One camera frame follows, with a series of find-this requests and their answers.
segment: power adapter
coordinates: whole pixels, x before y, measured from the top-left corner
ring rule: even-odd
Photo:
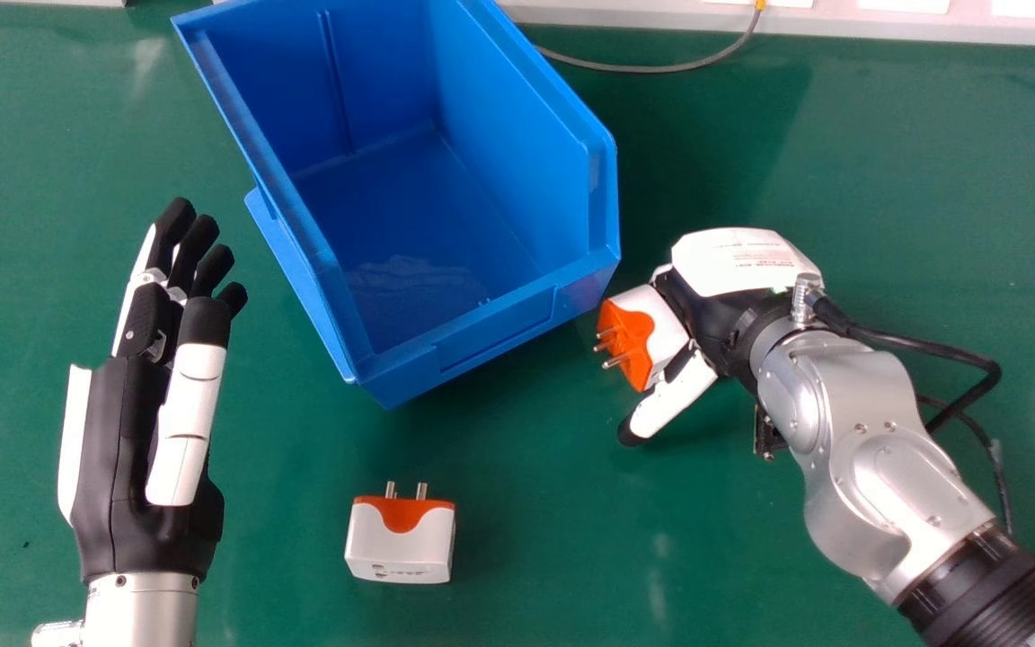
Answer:
[[[346,533],[346,564],[360,579],[394,584],[449,582],[453,559],[454,507],[426,499],[418,483],[414,499],[398,499],[393,481],[385,496],[358,496]]]

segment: bin floor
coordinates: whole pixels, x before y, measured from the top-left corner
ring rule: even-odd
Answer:
[[[296,174],[374,352],[533,282],[506,218],[428,127]]]

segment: green table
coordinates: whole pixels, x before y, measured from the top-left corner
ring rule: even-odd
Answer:
[[[616,444],[635,393],[598,370],[592,315],[389,413],[343,384],[242,207],[246,165],[168,24],[194,5],[0,5],[0,644],[81,614],[54,500],[66,365],[101,361],[148,218],[178,194],[219,218],[250,290],[214,431],[229,514],[205,646],[919,644],[810,545],[800,471],[752,457],[739,386],[644,449]],[[624,62],[731,39],[530,33]],[[998,357],[1007,378],[975,415],[1004,443],[1035,550],[1035,50],[759,37],[681,77],[563,73],[620,147],[613,290],[686,230],[771,227],[851,315]],[[907,360],[942,396],[973,378]],[[967,432],[943,442],[995,503]],[[386,479],[457,503],[452,584],[350,577],[350,500]]]

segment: blue container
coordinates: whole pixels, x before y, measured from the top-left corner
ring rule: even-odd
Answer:
[[[254,0],[174,24],[342,377],[391,408],[599,302],[607,128],[492,0]]]

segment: robotic hand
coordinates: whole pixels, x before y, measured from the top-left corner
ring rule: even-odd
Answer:
[[[71,365],[58,508],[89,589],[82,621],[46,623],[34,647],[195,643],[198,587],[221,538],[207,474],[230,320],[246,290],[214,218],[177,198],[151,226],[126,286],[110,359]]]
[[[1035,647],[1035,557],[966,487],[936,429],[1001,378],[966,351],[858,326],[821,271],[763,229],[711,229],[674,245],[649,284],[602,303],[598,345],[644,400],[617,437],[641,445],[738,378],[757,401],[755,449],[788,447],[805,474],[805,524],[830,561],[898,608],[924,643]],[[909,374],[863,344],[936,350],[989,376],[927,425]]]

